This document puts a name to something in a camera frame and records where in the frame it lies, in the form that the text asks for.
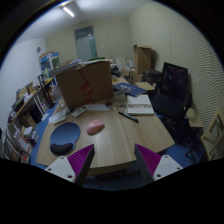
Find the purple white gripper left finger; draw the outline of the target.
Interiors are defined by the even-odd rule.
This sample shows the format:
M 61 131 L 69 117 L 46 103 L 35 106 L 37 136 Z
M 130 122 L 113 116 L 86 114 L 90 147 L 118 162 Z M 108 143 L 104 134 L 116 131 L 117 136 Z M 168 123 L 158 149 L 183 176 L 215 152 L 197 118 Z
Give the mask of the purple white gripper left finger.
M 78 186 L 82 186 L 94 155 L 94 145 L 91 144 L 68 157 L 60 156 L 46 168 L 46 171 L 75 183 Z

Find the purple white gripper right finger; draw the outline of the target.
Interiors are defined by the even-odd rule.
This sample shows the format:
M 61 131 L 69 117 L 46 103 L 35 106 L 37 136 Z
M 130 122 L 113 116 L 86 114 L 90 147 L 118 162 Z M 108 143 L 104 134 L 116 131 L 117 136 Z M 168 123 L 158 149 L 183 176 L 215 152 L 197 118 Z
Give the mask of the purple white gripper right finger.
M 145 179 L 160 180 L 182 169 L 169 155 L 161 156 L 139 144 L 135 145 L 134 154 Z

